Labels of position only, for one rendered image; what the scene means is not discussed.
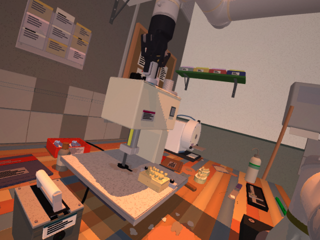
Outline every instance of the bottle with green band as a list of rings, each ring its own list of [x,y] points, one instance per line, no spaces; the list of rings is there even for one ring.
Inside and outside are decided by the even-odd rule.
[[[257,176],[258,176],[258,172],[259,172],[259,168],[261,166],[261,159],[259,156],[259,149],[258,148],[254,148],[258,150],[258,153],[255,154],[249,162],[249,166],[248,169],[246,171],[245,174],[245,178],[244,180],[248,183],[254,184],[256,182]]]

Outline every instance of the green pen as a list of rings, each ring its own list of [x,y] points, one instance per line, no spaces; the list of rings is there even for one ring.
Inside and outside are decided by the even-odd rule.
[[[283,215],[286,215],[286,214],[287,214],[287,211],[286,211],[285,207],[282,205],[280,199],[276,196],[276,197],[275,197],[275,200],[276,200],[276,202],[278,203],[281,211],[283,212]]]

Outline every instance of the shelf bracket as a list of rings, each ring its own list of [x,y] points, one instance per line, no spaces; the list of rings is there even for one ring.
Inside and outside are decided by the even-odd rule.
[[[184,90],[187,91],[190,78],[185,73],[183,75],[184,75],[184,86],[185,86]]]
[[[232,96],[231,96],[232,98],[235,97],[236,90],[237,90],[237,85],[238,85],[238,81],[237,81],[237,79],[235,78],[235,79],[234,79],[234,86],[233,86]]]
[[[124,7],[127,5],[127,3],[129,1],[130,0],[126,0],[125,4],[117,12],[119,0],[114,0],[114,5],[113,5],[113,8],[112,8],[112,12],[111,12],[111,18],[110,18],[110,21],[109,21],[110,24],[114,23],[115,18],[118,16],[118,14],[121,12],[121,10],[124,9]]]

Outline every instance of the white wall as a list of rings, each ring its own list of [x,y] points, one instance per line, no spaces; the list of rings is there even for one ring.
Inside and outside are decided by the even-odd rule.
[[[233,21],[215,29],[195,4],[181,66],[243,70],[246,84],[238,84],[232,98],[233,83],[191,78],[185,91],[179,76],[178,113],[276,142],[290,86],[320,84],[319,23],[320,13],[311,13]],[[289,129],[282,143],[304,149],[307,139]]]

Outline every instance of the green shelf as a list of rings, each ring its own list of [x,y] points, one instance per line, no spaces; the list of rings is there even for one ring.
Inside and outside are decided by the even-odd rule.
[[[181,71],[176,70],[177,74],[181,77],[184,77],[184,90],[187,90],[189,79],[205,79],[205,80],[213,80],[220,82],[228,82],[234,83],[232,98],[235,97],[237,84],[246,84],[246,76],[238,76],[238,75],[229,75],[229,74],[218,74],[218,73],[210,73],[210,72],[197,72],[197,71]]]

